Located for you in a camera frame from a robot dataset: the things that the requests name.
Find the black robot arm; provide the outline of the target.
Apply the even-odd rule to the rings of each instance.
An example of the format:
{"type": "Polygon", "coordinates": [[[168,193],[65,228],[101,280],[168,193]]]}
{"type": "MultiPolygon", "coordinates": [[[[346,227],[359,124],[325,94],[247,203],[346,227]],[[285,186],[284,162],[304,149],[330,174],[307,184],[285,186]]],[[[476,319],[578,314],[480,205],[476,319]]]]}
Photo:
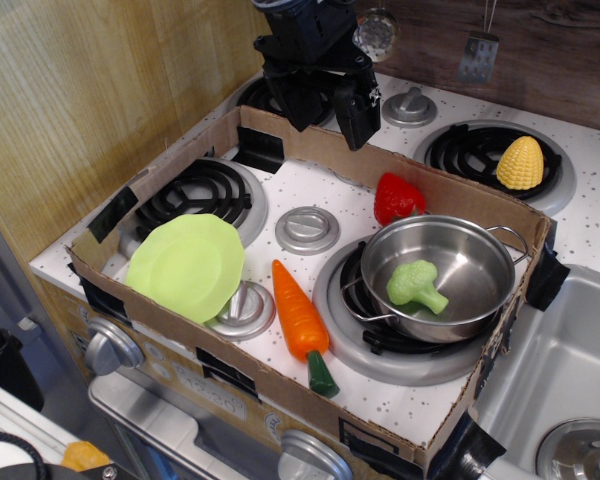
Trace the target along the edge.
{"type": "Polygon", "coordinates": [[[350,150],[380,129],[380,91],[371,58],[354,44],[353,1],[255,1],[270,28],[254,40],[263,75],[298,131],[317,123],[325,102],[350,150]]]}

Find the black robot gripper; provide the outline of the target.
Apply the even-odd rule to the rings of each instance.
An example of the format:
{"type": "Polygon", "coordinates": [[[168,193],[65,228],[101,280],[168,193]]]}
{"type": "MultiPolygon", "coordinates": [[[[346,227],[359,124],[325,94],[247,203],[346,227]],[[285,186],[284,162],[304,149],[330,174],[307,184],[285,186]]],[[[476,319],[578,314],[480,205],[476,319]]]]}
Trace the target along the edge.
{"type": "Polygon", "coordinates": [[[254,1],[271,33],[254,41],[270,93],[298,131],[315,125],[321,96],[333,94],[340,131],[351,151],[380,129],[381,92],[370,58],[354,43],[353,1],[254,1]]]}

